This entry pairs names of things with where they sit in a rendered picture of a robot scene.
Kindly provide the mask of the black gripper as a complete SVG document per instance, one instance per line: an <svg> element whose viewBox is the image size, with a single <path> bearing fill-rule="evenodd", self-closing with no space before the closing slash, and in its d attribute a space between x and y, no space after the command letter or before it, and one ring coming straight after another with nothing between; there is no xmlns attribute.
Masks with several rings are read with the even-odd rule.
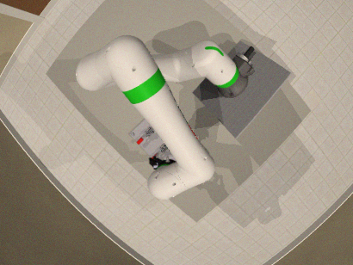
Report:
<svg viewBox="0 0 353 265"><path fill-rule="evenodd" d="M159 159L159 153L157 153L156 156L153 156L153 158L149 157L149 164L156 169L158 164L163 162L164 160Z"/></svg>

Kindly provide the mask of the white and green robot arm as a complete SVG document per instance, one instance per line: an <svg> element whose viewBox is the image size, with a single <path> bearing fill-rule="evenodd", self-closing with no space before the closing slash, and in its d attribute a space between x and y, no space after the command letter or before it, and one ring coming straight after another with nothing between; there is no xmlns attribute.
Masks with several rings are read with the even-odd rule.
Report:
<svg viewBox="0 0 353 265"><path fill-rule="evenodd" d="M217 43L204 40L177 52L151 55L139 38L122 35L84 56L76 79L89 91L117 84L163 140L176 162L166 157L147 184L154 197L168 200L208 181L215 162L185 120L166 81L206 77L224 97L239 96L254 73L248 62L254 50L250 46L244 55L231 59Z"/></svg>

